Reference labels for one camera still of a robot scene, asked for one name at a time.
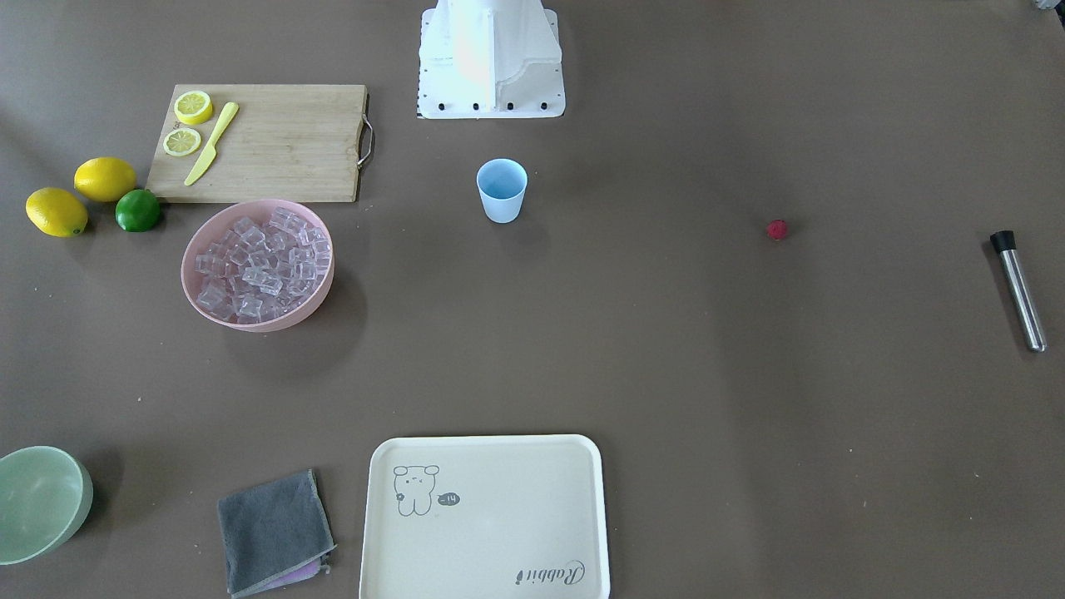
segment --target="whole yellow lemon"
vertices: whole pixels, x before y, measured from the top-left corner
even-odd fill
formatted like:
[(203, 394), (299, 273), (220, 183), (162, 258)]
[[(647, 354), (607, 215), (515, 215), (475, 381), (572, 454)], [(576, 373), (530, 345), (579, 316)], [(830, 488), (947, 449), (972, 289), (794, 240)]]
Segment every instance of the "whole yellow lemon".
[(88, 210), (72, 193), (59, 188), (44, 188), (26, 200), (26, 215), (43, 232), (54, 237), (73, 237), (85, 230)]
[(136, 171), (120, 158), (94, 158), (73, 174), (73, 188), (93, 201), (118, 201), (135, 187)]

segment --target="cutting board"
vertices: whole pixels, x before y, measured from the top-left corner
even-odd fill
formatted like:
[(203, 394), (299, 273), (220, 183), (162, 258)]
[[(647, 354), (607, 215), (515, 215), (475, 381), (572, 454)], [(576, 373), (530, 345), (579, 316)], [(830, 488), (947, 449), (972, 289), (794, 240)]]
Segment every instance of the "cutting board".
[[(178, 96), (191, 90), (207, 92), (214, 106), (201, 125), (174, 114)], [(226, 102), (240, 110), (215, 146), (218, 156), (186, 187), (199, 150), (175, 158), (163, 151), (163, 139), (189, 127), (206, 144)], [(145, 188), (170, 203), (355, 201), (365, 108), (365, 85), (175, 85)]]

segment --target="light blue plastic cup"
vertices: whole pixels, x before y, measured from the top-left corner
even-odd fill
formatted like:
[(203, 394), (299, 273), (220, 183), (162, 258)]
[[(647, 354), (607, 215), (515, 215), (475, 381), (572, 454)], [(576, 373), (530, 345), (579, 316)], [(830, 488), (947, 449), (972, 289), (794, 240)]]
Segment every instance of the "light blue plastic cup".
[(63, 545), (92, 503), (88, 472), (63, 450), (32, 447), (0, 458), (0, 566)]
[(517, 218), (528, 182), (525, 168), (509, 158), (486, 162), (477, 171), (477, 191), (480, 192), (485, 214), (495, 223), (509, 223)]

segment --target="mint green bowl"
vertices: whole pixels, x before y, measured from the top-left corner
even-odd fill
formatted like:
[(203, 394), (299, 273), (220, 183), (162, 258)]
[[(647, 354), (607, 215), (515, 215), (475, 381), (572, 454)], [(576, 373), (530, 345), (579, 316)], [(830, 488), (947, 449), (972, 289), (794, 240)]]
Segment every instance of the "mint green bowl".
[(67, 452), (20, 449), (0, 458), (0, 566), (63, 545), (93, 504), (93, 481)]

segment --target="blue cup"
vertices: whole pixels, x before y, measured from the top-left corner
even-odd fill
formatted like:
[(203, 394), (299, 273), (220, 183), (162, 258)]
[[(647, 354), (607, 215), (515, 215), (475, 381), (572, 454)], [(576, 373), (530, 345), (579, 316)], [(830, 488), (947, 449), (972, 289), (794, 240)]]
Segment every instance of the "blue cup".
[(486, 162), (477, 171), (477, 191), (480, 192), (485, 214), (495, 223), (509, 223), (517, 218), (528, 182), (525, 168), (509, 158)]

